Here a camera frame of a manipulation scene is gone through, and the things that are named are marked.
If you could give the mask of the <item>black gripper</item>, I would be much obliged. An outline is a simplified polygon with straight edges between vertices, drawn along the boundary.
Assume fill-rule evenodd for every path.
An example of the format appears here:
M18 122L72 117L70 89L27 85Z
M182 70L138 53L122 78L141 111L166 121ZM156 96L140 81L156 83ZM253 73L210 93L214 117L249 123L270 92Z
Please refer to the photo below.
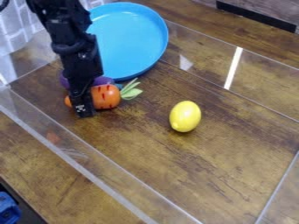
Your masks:
M90 95L93 79L102 74L98 43L88 33L89 11L80 0L25 0L50 35L50 49L60 56L69 79L70 106L80 118L94 115Z

